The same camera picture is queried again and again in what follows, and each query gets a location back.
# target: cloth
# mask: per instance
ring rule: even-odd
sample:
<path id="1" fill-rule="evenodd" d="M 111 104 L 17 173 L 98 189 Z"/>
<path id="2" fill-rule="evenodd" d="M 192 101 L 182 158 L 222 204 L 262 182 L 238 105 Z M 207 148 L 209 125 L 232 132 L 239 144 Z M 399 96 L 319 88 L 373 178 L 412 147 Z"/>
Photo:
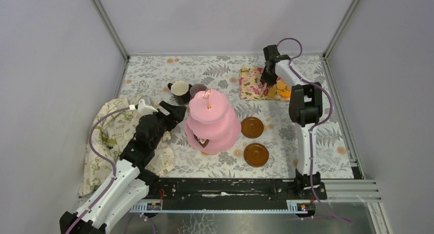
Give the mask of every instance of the cloth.
<path id="1" fill-rule="evenodd" d="M 267 96 L 270 89 L 275 89 L 276 85 L 267 86 L 264 90 L 264 94 L 261 97 L 261 90 L 264 85 L 260 82 L 263 68 L 242 67 L 240 70 L 240 98 L 247 100 L 277 100 L 277 101 L 289 101 L 289 98 L 281 97 L 279 90 L 277 90 L 274 97 Z"/>
<path id="2" fill-rule="evenodd" d="M 131 104 L 136 104 L 142 98 L 141 95 L 134 97 Z M 158 108 L 158 104 L 152 101 L 152 106 Z M 113 99 L 107 102 L 95 117 L 92 126 L 98 122 L 104 115 L 128 107 L 129 103 L 126 98 Z M 92 144 L 97 152 L 117 161 L 119 155 L 126 147 L 128 142 L 133 138 L 136 132 L 136 126 L 139 123 L 140 115 L 137 110 L 127 110 L 102 121 L 94 130 L 92 135 Z M 155 149 L 155 156 L 150 161 L 146 169 L 155 173 L 159 177 L 164 176 L 174 169 L 173 161 L 175 155 L 166 141 L 170 139 L 170 133 L 166 132 Z M 80 196 L 91 193 L 95 186 L 100 185 L 113 172 L 112 166 L 102 158 L 98 157 L 90 148 L 89 143 L 86 145 L 84 153 L 84 178 L 83 183 L 78 191 Z"/>

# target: floral tablecloth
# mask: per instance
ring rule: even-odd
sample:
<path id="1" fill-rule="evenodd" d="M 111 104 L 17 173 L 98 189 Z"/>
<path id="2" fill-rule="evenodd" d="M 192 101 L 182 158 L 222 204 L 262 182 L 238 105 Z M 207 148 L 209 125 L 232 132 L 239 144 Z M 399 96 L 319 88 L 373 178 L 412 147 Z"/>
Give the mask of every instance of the floral tablecloth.
<path id="1" fill-rule="evenodd" d="M 183 80 L 203 83 L 228 96 L 238 118 L 254 116 L 265 126 L 256 139 L 240 134 L 235 146 L 217 155 L 201 153 L 187 143 L 185 120 L 172 131 L 167 142 L 175 154 L 175 169 L 165 177 L 185 178 L 293 178 L 298 162 L 295 126 L 288 115 L 288 103 L 282 101 L 240 99 L 241 67 L 263 67 L 262 56 L 133 56 L 130 59 L 120 97 L 133 98 L 137 94 L 176 104 L 167 83 Z M 294 60 L 302 74 L 319 81 L 328 90 L 319 56 L 302 56 Z M 325 117 L 330 106 L 323 98 Z M 263 167 L 251 167 L 243 158 L 244 148 L 261 143 L 270 157 Z M 337 114 L 318 128 L 318 167 L 323 178 L 353 178 Z"/>

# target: black mug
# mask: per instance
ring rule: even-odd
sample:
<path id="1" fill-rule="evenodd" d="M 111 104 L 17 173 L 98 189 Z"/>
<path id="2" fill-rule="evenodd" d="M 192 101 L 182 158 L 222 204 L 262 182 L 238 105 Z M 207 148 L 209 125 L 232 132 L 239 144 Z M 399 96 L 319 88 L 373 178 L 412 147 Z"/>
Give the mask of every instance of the black mug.
<path id="1" fill-rule="evenodd" d="M 186 105 L 190 102 L 190 89 L 192 85 L 183 81 L 177 81 L 175 83 L 167 84 L 169 90 L 172 92 L 176 102 L 180 105 Z"/>

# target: pink cake stand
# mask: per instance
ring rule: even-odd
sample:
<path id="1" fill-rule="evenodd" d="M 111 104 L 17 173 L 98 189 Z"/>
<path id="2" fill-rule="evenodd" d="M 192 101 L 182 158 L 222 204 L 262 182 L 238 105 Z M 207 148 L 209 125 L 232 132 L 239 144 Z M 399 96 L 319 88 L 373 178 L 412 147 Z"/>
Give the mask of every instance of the pink cake stand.
<path id="1" fill-rule="evenodd" d="M 199 143 L 194 139 L 193 131 L 188 126 L 188 123 L 186 123 L 184 125 L 184 131 L 187 135 L 187 141 L 191 147 L 207 154 L 217 154 L 220 151 L 225 151 L 235 144 L 236 140 L 238 139 L 238 135 L 241 132 L 241 123 L 236 116 L 233 118 L 232 122 L 232 129 L 227 134 L 218 140 L 210 140 L 205 148 L 200 146 Z"/>
<path id="2" fill-rule="evenodd" d="M 188 116 L 187 124 L 194 134 L 200 135 L 200 138 L 218 140 L 229 132 L 233 126 L 234 117 L 236 118 L 235 110 L 229 107 L 229 111 L 223 119 L 217 123 L 203 124 L 193 119 L 192 116 Z"/>
<path id="3" fill-rule="evenodd" d="M 224 118 L 228 112 L 229 102 L 225 94 L 212 89 L 206 94 L 204 91 L 196 93 L 189 106 L 193 119 L 203 124 L 211 124 Z"/>

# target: yellow fruit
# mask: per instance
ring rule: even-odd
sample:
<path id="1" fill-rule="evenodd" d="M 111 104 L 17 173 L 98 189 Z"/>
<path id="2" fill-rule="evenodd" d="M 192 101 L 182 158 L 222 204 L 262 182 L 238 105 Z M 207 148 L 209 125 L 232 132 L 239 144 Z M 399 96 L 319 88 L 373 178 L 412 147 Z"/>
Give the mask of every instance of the yellow fruit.
<path id="1" fill-rule="evenodd" d="M 279 92 L 279 95 L 280 95 L 281 97 L 284 97 L 284 98 L 289 98 L 289 97 L 291 97 L 291 93 L 290 93 L 290 92 L 282 92 L 282 91 L 280 91 L 280 92 Z"/>
<path id="2" fill-rule="evenodd" d="M 281 91 L 283 91 L 284 89 L 285 89 L 285 83 L 283 82 L 283 81 L 279 81 L 277 84 L 276 84 L 276 87 L 279 89 L 279 90 L 281 90 Z"/>
<path id="3" fill-rule="evenodd" d="M 268 90 L 267 96 L 273 98 L 276 95 L 276 93 L 277 93 L 276 87 L 272 87 L 272 88 L 270 88 L 270 90 Z"/>

